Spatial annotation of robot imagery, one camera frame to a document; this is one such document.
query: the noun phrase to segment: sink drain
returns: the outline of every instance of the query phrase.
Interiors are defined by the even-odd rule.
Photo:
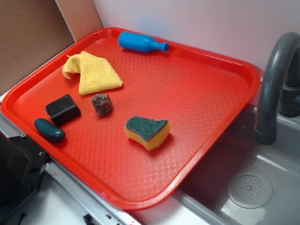
[[[229,179],[227,194],[237,205],[255,209],[270,200],[272,184],[266,176],[257,171],[240,171]]]

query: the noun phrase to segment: plastic tray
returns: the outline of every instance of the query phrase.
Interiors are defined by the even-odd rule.
[[[246,62],[170,41],[167,53],[122,49],[123,31],[108,28],[86,36],[14,87],[1,108],[110,203],[138,210],[172,194],[255,94],[260,77]],[[94,94],[79,94],[80,76],[62,75],[67,55],[83,50],[106,58],[124,82],[103,92],[113,102],[103,118],[91,103]],[[45,106],[65,94],[82,114],[61,126],[67,134],[63,142],[52,143],[34,128],[34,120],[51,121]],[[171,133],[158,149],[148,152],[127,138],[124,126],[134,115],[171,120]]]

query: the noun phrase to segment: sink basin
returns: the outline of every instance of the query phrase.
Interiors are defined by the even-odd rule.
[[[278,116],[277,140],[255,142],[247,105],[180,190],[233,225],[300,224],[300,123]]]

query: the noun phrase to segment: blue plastic bottle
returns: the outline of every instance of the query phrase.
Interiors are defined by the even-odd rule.
[[[156,49],[159,49],[163,52],[167,52],[169,50],[169,44],[166,42],[159,43],[150,36],[129,32],[123,32],[120,34],[119,44],[122,48],[144,53],[148,53]]]

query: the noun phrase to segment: yellow cloth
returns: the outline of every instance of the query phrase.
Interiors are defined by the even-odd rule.
[[[67,73],[80,73],[79,93],[82,95],[119,88],[123,84],[106,59],[84,51],[69,57],[62,73],[67,79],[71,79]]]

